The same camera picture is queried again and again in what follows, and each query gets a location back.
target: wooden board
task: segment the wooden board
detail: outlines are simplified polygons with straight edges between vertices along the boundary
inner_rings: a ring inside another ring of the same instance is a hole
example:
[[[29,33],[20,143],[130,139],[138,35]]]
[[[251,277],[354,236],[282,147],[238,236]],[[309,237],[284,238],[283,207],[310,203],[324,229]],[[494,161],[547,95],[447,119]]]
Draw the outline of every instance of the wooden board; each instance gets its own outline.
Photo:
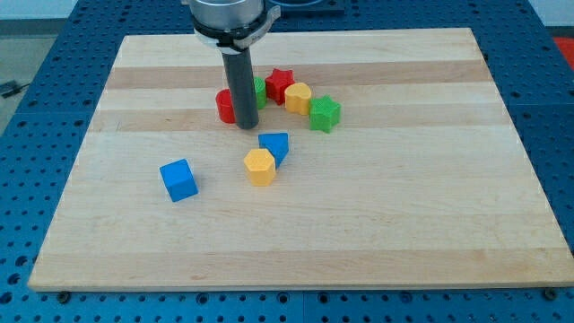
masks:
[[[38,291],[560,286],[574,259],[468,29],[270,34],[254,70],[292,68],[343,104],[330,134],[269,103],[223,124],[219,53],[124,39],[50,225]],[[242,159],[288,131],[271,187]],[[187,158],[200,194],[158,168]]]

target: green star block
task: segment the green star block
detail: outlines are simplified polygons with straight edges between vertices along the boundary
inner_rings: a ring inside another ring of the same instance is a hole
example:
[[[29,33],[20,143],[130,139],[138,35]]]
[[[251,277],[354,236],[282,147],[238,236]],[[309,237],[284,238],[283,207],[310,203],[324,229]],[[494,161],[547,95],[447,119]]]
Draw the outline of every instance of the green star block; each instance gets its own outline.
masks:
[[[265,81],[261,77],[254,77],[255,96],[257,98],[257,108],[263,109],[267,104],[267,91],[265,90]]]
[[[331,128],[341,119],[341,104],[326,95],[319,99],[311,99],[311,130],[322,130],[330,133]]]

